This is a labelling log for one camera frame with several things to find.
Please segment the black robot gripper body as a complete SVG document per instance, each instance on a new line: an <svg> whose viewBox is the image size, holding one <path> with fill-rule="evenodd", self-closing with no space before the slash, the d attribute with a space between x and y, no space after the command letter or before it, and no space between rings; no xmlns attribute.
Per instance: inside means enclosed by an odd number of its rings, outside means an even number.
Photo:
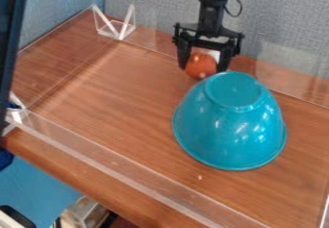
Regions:
<svg viewBox="0 0 329 228"><path fill-rule="evenodd" d="M192 47L227 52L230 55L241 53L243 33L219 27L218 35L206 35L198 31L196 23L176 23L174 28L172 42L180 54L187 55Z"/></svg>

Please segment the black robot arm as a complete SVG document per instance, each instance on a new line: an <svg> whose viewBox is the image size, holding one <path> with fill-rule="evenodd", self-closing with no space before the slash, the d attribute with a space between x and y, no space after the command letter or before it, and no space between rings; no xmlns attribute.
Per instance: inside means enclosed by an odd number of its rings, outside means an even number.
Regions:
<svg viewBox="0 0 329 228"><path fill-rule="evenodd" d="M243 9L239 9L237 14L231 14L226 7L227 0L199 0L199 3L198 22L183 24L178 22L174 25L172 43L178 48L179 67L186 69L191 48L199 47L219 52L215 71L223 72L228 68L231 59L241 54L242 41L246 37L243 33L223 27L223 14L238 17Z"/></svg>

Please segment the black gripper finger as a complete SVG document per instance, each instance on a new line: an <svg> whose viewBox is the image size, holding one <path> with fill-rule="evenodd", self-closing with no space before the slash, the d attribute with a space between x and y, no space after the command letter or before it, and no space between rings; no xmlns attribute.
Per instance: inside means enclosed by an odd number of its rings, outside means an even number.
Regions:
<svg viewBox="0 0 329 228"><path fill-rule="evenodd" d="M219 52L219 61L216 65L218 72L224 72L227 70L228 64L234 56L235 50L232 48L227 48Z"/></svg>
<svg viewBox="0 0 329 228"><path fill-rule="evenodd" d="M178 60L179 60L179 67L184 69L188 56L191 52L191 45L184 39L178 40Z"/></svg>

